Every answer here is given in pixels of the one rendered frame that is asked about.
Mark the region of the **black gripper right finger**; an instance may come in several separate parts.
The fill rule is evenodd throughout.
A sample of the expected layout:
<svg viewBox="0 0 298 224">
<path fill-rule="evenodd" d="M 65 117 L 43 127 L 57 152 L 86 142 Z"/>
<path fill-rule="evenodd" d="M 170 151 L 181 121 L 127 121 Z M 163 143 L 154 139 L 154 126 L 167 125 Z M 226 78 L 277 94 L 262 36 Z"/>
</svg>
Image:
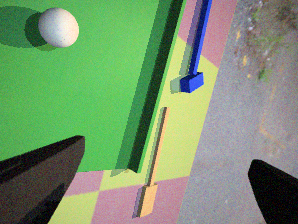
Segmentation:
<svg viewBox="0 0 298 224">
<path fill-rule="evenodd" d="M 298 224 L 298 179 L 253 159 L 248 178 L 266 224 Z"/>
</svg>

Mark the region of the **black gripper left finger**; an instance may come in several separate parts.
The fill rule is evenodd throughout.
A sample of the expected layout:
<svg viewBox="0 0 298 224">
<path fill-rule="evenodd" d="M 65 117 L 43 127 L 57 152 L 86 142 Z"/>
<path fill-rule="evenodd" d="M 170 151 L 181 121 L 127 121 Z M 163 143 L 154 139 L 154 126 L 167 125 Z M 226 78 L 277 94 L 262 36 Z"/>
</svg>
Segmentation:
<svg viewBox="0 0 298 224">
<path fill-rule="evenodd" d="M 0 224 L 48 224 L 84 152 L 76 135 L 0 161 Z"/>
</svg>

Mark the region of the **green putting mat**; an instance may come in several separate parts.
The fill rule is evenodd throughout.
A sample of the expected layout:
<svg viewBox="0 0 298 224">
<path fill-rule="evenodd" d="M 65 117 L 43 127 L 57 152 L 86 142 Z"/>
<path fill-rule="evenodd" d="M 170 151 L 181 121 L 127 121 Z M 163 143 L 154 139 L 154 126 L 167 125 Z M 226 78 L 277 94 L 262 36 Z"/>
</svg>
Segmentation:
<svg viewBox="0 0 298 224">
<path fill-rule="evenodd" d="M 129 167 L 173 0 L 0 0 L 0 161 L 81 135 L 77 172 Z M 62 8 L 77 40 L 48 44 Z"/>
</svg>

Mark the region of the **white golf ball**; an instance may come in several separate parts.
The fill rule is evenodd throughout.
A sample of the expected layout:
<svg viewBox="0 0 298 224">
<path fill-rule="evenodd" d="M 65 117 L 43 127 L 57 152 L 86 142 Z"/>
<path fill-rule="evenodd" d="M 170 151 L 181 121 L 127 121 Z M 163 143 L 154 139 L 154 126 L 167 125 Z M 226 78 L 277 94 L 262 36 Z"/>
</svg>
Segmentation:
<svg viewBox="0 0 298 224">
<path fill-rule="evenodd" d="M 79 27 L 74 16 L 62 8 L 49 8 L 39 18 L 38 29 L 50 45 L 64 48 L 72 45 L 78 37 Z"/>
</svg>

